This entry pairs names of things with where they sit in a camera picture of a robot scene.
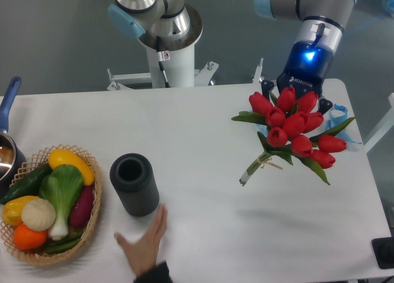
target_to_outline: purple eggplant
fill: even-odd
[[[93,209],[93,188],[85,186],[70,213],[70,226],[83,228],[90,219]]]

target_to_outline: saucepan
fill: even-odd
[[[22,80],[19,77],[11,79],[0,105],[0,198],[8,191],[18,168],[26,161],[14,140],[7,134],[9,113],[21,83]]]

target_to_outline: yellow bell pepper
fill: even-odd
[[[18,226],[22,223],[20,218],[22,209],[31,200],[38,199],[37,196],[23,196],[7,202],[2,208],[2,220],[12,226]]]
[[[90,186],[94,182],[94,173],[81,157],[67,149],[55,149],[48,156],[48,163],[52,170],[60,165],[73,165],[81,172],[84,185]]]

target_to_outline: red tulip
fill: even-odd
[[[286,120],[284,111],[274,106],[266,115],[265,122],[270,127],[282,127],[283,122]]]
[[[307,124],[305,125],[303,134],[315,130],[318,128],[324,121],[323,115],[320,112],[309,113]]]
[[[280,148],[287,143],[287,134],[280,127],[272,128],[267,135],[267,143],[274,148]]]
[[[285,120],[282,128],[289,137],[296,137],[304,131],[307,121],[308,114],[296,112],[296,114],[291,115]]]
[[[310,113],[318,102],[319,96],[313,91],[308,92],[303,97],[298,99],[298,110]]]
[[[346,141],[332,135],[322,135],[319,138],[318,146],[320,151],[338,153],[346,150]]]
[[[335,158],[332,155],[318,149],[315,149],[309,158],[316,160],[323,169],[330,168],[335,163]]]
[[[249,102],[253,112],[264,116],[272,109],[272,103],[257,91],[249,97]]]
[[[310,157],[313,153],[312,143],[306,136],[299,135],[291,141],[291,151],[301,157]]]
[[[286,87],[282,90],[281,94],[278,97],[278,101],[276,102],[276,106],[282,111],[290,112],[294,103],[296,102],[296,90],[294,87]]]

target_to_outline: flower stem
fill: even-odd
[[[245,173],[242,175],[242,177],[239,179],[239,183],[244,186],[247,181],[250,179],[250,177],[256,172],[257,169],[262,165],[264,161],[266,161],[269,157],[271,157],[271,154],[268,154],[266,152],[262,153],[253,163],[246,169]]]

